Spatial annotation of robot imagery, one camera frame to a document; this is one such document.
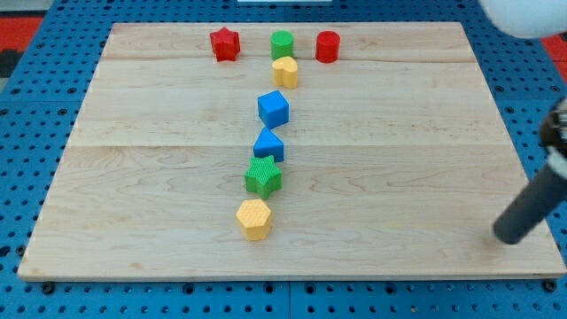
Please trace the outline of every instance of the red star block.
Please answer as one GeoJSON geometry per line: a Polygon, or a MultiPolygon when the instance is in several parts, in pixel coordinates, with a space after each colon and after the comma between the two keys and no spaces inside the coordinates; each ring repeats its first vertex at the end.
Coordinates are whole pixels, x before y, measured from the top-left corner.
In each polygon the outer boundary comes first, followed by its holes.
{"type": "Polygon", "coordinates": [[[211,33],[211,46],[217,61],[236,61],[240,52],[240,38],[238,32],[223,27],[211,33]]]}

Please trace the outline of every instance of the green block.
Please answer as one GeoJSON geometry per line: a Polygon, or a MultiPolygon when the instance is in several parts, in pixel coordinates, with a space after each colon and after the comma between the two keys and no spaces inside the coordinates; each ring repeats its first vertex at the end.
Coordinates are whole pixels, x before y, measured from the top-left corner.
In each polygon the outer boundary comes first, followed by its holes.
{"type": "Polygon", "coordinates": [[[272,43],[272,59],[293,58],[293,35],[288,31],[275,31],[270,39],[272,43]]]}
{"type": "Polygon", "coordinates": [[[250,168],[245,174],[246,191],[255,192],[267,199],[272,191],[282,188],[282,171],[274,162],[274,155],[250,159],[250,168]]]}

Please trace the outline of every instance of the star-shaped block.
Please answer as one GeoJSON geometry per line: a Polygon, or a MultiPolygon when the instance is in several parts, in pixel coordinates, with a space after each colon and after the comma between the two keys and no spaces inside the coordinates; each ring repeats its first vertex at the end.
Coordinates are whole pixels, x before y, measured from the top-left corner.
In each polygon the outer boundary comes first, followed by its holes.
{"type": "Polygon", "coordinates": [[[240,37],[238,32],[230,31],[223,27],[219,31],[212,32],[211,47],[217,61],[236,61],[240,52],[240,37]]]}
{"type": "Polygon", "coordinates": [[[245,200],[238,208],[237,220],[240,232],[246,240],[266,238],[272,227],[272,211],[261,199],[245,200]]]}
{"type": "Polygon", "coordinates": [[[284,142],[271,130],[263,128],[254,143],[254,157],[265,158],[274,155],[274,161],[284,161],[284,142]]]}
{"type": "Polygon", "coordinates": [[[282,171],[274,162],[274,155],[263,159],[252,157],[245,174],[246,191],[255,192],[267,199],[272,191],[282,188],[282,171]]]}
{"type": "Polygon", "coordinates": [[[290,121],[290,104],[282,92],[275,90],[258,97],[258,115],[266,128],[276,128],[290,121]]]}

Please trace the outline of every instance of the red cylinder block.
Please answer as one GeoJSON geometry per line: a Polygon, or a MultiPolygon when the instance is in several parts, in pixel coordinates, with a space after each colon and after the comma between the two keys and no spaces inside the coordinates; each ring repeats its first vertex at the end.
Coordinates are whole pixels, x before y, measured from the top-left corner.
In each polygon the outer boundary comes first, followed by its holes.
{"type": "Polygon", "coordinates": [[[317,36],[315,58],[319,62],[333,63],[338,59],[340,36],[334,31],[322,31],[317,36]]]}

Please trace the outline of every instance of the green star block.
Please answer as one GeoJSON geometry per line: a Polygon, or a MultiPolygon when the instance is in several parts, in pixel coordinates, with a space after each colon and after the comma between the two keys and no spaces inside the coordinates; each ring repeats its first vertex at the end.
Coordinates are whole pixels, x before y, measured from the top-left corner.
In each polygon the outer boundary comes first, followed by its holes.
{"type": "Polygon", "coordinates": [[[274,162],[274,155],[263,159],[250,159],[250,168],[245,174],[246,191],[255,192],[267,199],[272,191],[282,188],[282,171],[274,162]]]}

